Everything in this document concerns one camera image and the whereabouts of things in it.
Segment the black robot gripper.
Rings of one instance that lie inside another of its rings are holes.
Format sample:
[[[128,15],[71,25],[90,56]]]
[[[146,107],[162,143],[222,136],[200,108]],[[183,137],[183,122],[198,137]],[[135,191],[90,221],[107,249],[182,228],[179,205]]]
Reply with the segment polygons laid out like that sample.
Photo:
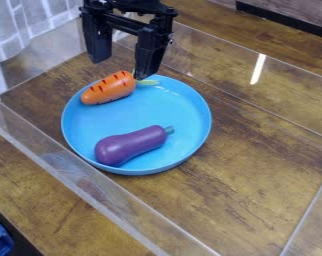
[[[112,56],[112,30],[116,29],[138,34],[135,78],[143,80],[154,75],[172,39],[176,9],[162,0],[84,0],[80,12],[91,61],[100,63]]]

